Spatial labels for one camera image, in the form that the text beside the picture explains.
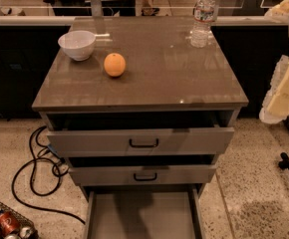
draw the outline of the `wire basket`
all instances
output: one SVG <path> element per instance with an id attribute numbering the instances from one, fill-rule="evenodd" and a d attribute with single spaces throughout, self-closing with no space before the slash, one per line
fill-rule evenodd
<path id="1" fill-rule="evenodd" d="M 29 220 L 28 218 L 24 217 L 23 215 L 21 215 L 20 213 L 16 212 L 15 210 L 13 210 L 12 208 L 8 207 L 7 205 L 3 204 L 2 202 L 0 202 L 0 211 L 4 211 L 4 212 L 10 211 L 13 214 L 13 216 L 18 220 L 18 222 L 20 223 L 21 227 L 29 226 L 29 227 L 32 227 L 36 231 L 34 223 L 31 220 Z"/>

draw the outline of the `black cable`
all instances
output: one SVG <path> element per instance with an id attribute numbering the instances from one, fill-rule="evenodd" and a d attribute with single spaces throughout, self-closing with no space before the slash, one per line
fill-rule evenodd
<path id="1" fill-rule="evenodd" d="M 52 153 L 54 156 L 56 156 L 58 159 L 59 157 L 53 153 L 47 145 L 44 145 L 44 144 L 41 144 L 38 140 L 38 137 L 40 135 L 40 133 L 45 129 L 46 127 L 45 126 L 41 126 L 39 128 L 37 128 L 34 132 L 32 132 L 31 136 L 30 136 L 30 139 L 29 139 L 29 148 L 30 148 L 30 151 L 31 151 L 31 154 L 32 154 L 32 157 L 33 159 L 28 161 L 27 163 L 25 163 L 17 172 L 16 174 L 14 175 L 14 178 L 13 178 L 13 181 L 12 181 L 12 193 L 13 193 L 13 196 L 15 197 L 15 199 L 20 202 L 21 204 L 27 206 L 27 207 L 30 207 L 30 208 L 33 208 L 33 209 L 37 209 L 37 210 L 41 210 L 41 211 L 49 211 L 49 212 L 56 212 L 56 213 L 61 213 L 61 214 L 65 214 L 65 215 L 68 215 L 68 216 L 71 216 L 71 217 L 74 217 L 76 219 L 78 219 L 79 221 L 81 221 L 83 224 L 85 224 L 85 221 L 83 219 L 81 219 L 80 217 L 78 217 L 77 215 L 73 214 L 73 213 L 70 213 L 70 212 L 66 212 L 66 211 L 62 211 L 62 210 L 56 210 L 56 209 L 50 209 L 50 208 L 45 208 L 45 207 L 39 207 L 39 206 L 35 206 L 35 205 L 31 205 L 31 204 L 28 204 L 26 202 L 24 202 L 23 200 L 21 200 L 18 196 L 17 196 L 17 193 L 15 191 L 15 183 L 16 183 L 16 180 L 17 180 L 17 177 L 18 175 L 29 165 L 32 165 L 33 164 L 33 170 L 32 170 L 32 173 L 31 173 L 31 178 L 30 178 L 30 188 L 32 190 L 32 192 L 35 194 L 35 195 L 38 195 L 38 196 L 47 196 L 47 195 L 51 195 L 53 193 L 55 193 L 59 187 L 61 186 L 62 184 L 62 178 L 64 175 L 66 175 L 68 173 L 68 169 L 61 173 L 61 169 L 60 169 L 60 166 L 63 164 L 63 161 L 59 161 L 59 162 L 55 162 L 54 160 L 52 160 L 51 158 L 47 158 L 47 157 L 43 157 L 44 155 L 48 154 L 48 153 Z M 34 136 L 35 136 L 35 142 L 37 145 L 41 146 L 42 149 L 39 151 L 39 153 L 37 154 L 38 157 L 35 156 L 35 153 L 34 153 L 34 150 L 33 150 L 33 146 L 32 146 L 32 141 L 34 139 Z M 54 187 L 54 189 L 52 189 L 51 191 L 47 192 L 47 193 L 39 193 L 35 190 L 34 188 L 34 182 L 35 182 L 35 176 L 36 176 L 36 169 L 37 169 L 37 163 L 38 162 L 48 162 L 48 163 L 51 163 L 52 164 L 52 172 L 53 172 L 53 175 L 56 176 L 58 178 L 58 182 L 56 184 L 56 186 Z"/>

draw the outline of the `plastic water bottle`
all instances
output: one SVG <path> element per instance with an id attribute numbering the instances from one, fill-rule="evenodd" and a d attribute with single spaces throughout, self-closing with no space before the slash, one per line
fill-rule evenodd
<path id="1" fill-rule="evenodd" d="M 206 46 L 213 21 L 215 0 L 197 0 L 194 10 L 194 25 L 191 45 L 197 48 Z"/>

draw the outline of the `bowl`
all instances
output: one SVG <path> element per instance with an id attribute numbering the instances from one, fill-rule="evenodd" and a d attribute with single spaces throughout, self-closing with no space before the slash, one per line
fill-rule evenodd
<path id="1" fill-rule="evenodd" d="M 95 49 L 96 35 L 90 31 L 71 31 L 58 39 L 64 53 L 76 61 L 87 60 Z"/>

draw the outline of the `terrazzo floor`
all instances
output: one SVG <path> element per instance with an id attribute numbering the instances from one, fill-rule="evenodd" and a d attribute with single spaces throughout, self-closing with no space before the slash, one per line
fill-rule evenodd
<path id="1" fill-rule="evenodd" d="M 30 135 L 41 125 L 40 119 L 0 119 L 0 201 L 33 221 L 42 239 L 82 238 L 84 225 L 78 219 L 26 207 L 12 195 L 14 175 L 32 159 Z M 289 239 L 289 171 L 277 165 L 281 152 L 289 155 L 289 132 L 282 123 L 267 125 L 258 119 L 238 119 L 235 130 L 226 153 L 219 158 L 215 176 L 199 199 L 206 238 Z M 48 143 L 44 131 L 39 141 Z M 39 149 L 34 144 L 34 152 Z M 32 166 L 25 168 L 16 181 L 15 191 L 20 199 L 86 220 L 87 200 L 69 175 L 63 178 L 56 193 L 39 197 L 29 188 L 31 170 Z M 40 163 L 36 190 L 44 193 L 56 184 L 51 165 Z M 97 239 L 193 238 L 189 208 L 182 193 L 148 197 L 149 201 L 145 194 L 138 193 L 99 195 L 96 230 L 102 236 Z M 139 199 L 144 201 L 142 210 L 134 212 Z M 163 236 L 154 236 L 156 231 Z"/>

